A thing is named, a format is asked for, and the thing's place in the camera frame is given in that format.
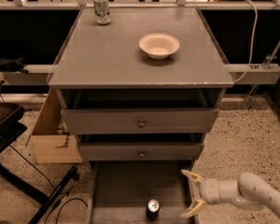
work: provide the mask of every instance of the robotic arm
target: robotic arm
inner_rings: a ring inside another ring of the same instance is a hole
[[[188,170],[181,171],[199,187],[201,199],[195,200],[183,217],[192,217],[205,206],[229,203],[240,209],[260,211],[267,206],[280,218],[280,192],[255,174],[242,173],[238,180],[203,178]]]

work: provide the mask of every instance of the drawer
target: drawer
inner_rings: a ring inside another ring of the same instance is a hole
[[[71,134],[92,133],[207,133],[217,108],[64,109]]]
[[[198,159],[203,143],[86,143],[78,148],[84,161],[176,161]]]

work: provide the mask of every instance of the terrazzo floor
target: terrazzo floor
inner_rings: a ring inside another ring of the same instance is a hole
[[[43,172],[53,185],[57,185],[72,164],[37,164],[33,146],[29,140],[40,107],[45,101],[42,95],[6,95],[6,102],[15,102],[30,108],[21,122],[28,130],[12,144],[28,161]],[[212,131],[206,136],[201,157],[195,162],[192,172],[218,179],[237,179],[241,172],[260,175],[280,191],[280,114],[268,98],[256,97],[254,111],[246,109],[242,98],[224,98]],[[24,161],[13,149],[7,148],[0,155],[0,162],[11,172],[50,194],[49,182]],[[89,198],[91,172],[88,164],[77,165],[80,179],[71,181],[65,190],[74,185],[70,198]],[[52,212],[47,221],[55,223],[61,206]],[[0,224],[28,223],[39,208],[39,204],[8,184],[0,177]],[[46,213],[40,223],[45,222]],[[67,204],[57,223],[84,223],[86,208],[82,202]],[[274,223],[280,220],[267,208],[259,212],[237,209],[229,204],[207,206],[199,213],[200,224],[254,224]]]

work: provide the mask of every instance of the soda can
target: soda can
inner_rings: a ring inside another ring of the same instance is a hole
[[[109,1],[108,0],[93,0],[94,14],[98,24],[105,25],[111,22]]]
[[[147,203],[147,217],[149,219],[156,219],[160,211],[160,204],[157,200],[152,199]]]

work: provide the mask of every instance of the drawer knob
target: drawer knob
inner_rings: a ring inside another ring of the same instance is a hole
[[[144,153],[143,150],[140,151],[139,157],[140,158],[144,158],[146,156],[146,154]]]
[[[146,127],[145,121],[142,120],[142,119],[140,119],[139,122],[138,122],[138,126],[139,126],[139,128],[144,128],[144,127]]]

